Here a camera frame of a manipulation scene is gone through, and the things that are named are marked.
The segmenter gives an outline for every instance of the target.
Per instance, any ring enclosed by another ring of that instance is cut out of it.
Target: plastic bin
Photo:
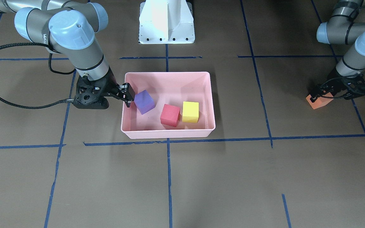
[[[137,93],[147,90],[156,107],[140,114],[132,102],[123,104],[121,130],[131,139],[207,137],[215,129],[210,75],[208,72],[129,72],[125,75]],[[184,101],[200,103],[197,123],[184,123],[181,113]],[[160,115],[164,104],[181,107],[177,127],[163,125]]]

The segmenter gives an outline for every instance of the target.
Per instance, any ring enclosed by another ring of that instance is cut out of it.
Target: blue cube
[[[135,95],[135,105],[142,115],[156,107],[153,98],[146,90]]]

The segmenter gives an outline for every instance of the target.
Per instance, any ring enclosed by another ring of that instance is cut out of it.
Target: floor
[[[117,81],[207,71],[217,127],[206,138],[131,140],[115,99],[107,110],[0,102],[0,227],[365,227],[365,96],[317,110],[305,100],[349,48],[316,40],[336,0],[195,0],[189,45],[138,44],[142,0],[96,2],[110,16],[97,39]],[[13,19],[0,15],[0,45],[25,42]],[[47,57],[1,50],[0,96],[69,97],[76,75],[50,73]],[[56,70],[72,69],[54,58]]]

